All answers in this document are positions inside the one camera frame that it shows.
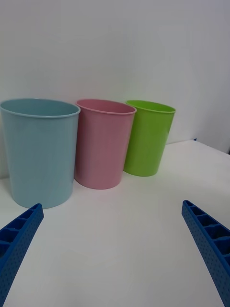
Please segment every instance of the blue plastic part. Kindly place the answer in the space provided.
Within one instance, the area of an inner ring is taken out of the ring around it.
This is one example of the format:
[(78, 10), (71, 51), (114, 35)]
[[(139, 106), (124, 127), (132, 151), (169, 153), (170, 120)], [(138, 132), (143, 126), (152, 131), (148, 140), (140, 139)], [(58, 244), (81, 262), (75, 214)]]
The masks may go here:
[(230, 307), (230, 230), (189, 201), (182, 216), (225, 307)]
[(0, 307), (43, 217), (37, 204), (0, 230)]

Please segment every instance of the white tabletop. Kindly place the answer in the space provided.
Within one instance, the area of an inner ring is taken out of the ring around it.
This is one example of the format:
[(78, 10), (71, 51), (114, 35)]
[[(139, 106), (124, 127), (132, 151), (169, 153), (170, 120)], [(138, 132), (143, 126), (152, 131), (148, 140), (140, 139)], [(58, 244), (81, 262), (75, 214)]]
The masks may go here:
[[(184, 199), (230, 228), (230, 156), (186, 141), (166, 146), (155, 176), (123, 173), (109, 190), (74, 182), (66, 203), (45, 210), (4, 306), (223, 307)], [(24, 211), (1, 180), (0, 227)]]

